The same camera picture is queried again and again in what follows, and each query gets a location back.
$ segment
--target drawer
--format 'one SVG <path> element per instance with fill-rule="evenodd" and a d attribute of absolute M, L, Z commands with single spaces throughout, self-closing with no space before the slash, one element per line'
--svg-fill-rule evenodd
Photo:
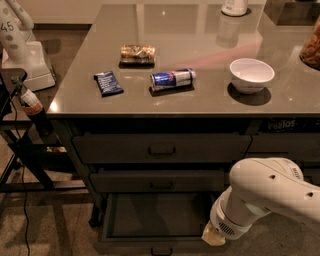
<path fill-rule="evenodd" d="M 201 240 L 213 199 L 201 193 L 110 194 L 100 254 L 221 252 Z"/>
<path fill-rule="evenodd" d="M 99 193 L 223 191 L 223 170 L 100 171 L 90 175 Z"/>
<path fill-rule="evenodd" d="M 86 134 L 73 139 L 83 163 L 230 162 L 243 157 L 237 134 Z"/>
<path fill-rule="evenodd" d="M 320 161 L 320 135 L 316 133 L 261 133 L 253 136 L 247 157 L 285 157 L 294 161 Z"/>

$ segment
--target gray tabletop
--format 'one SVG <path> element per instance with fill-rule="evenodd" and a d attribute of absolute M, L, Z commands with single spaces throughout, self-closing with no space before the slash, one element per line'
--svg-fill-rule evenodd
<path fill-rule="evenodd" d="M 263 7 L 249 4 L 249 13 L 235 18 L 214 4 L 104 5 L 48 110 L 49 118 L 320 117 L 320 71 L 299 59 L 312 27 L 276 26 Z M 155 66 L 119 68 L 124 44 L 154 46 Z M 273 67 L 270 87 L 252 95 L 233 88 L 229 65 L 244 57 Z M 181 68 L 194 68 L 194 90 L 151 95 L 151 74 Z M 124 93 L 101 97 L 93 76 L 104 71 L 114 72 Z"/>

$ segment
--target white bowl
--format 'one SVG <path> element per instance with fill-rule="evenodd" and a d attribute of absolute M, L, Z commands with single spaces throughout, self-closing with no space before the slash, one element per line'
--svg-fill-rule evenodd
<path fill-rule="evenodd" d="M 267 87 L 274 78 L 274 70 L 256 59 L 238 59 L 230 64 L 232 84 L 242 93 L 255 93 Z"/>

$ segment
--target blue snack package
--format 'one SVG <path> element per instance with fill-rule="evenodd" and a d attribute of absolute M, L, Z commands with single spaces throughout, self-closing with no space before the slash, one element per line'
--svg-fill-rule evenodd
<path fill-rule="evenodd" d="M 95 74 L 93 78 L 98 83 L 102 97 L 124 92 L 112 71 Z"/>

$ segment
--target blue can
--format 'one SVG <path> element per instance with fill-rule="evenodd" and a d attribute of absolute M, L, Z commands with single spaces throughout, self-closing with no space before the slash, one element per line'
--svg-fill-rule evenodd
<path fill-rule="evenodd" d="M 192 85 L 195 78 L 196 72 L 192 68 L 152 74 L 152 90 L 159 91 L 174 87 Z"/>

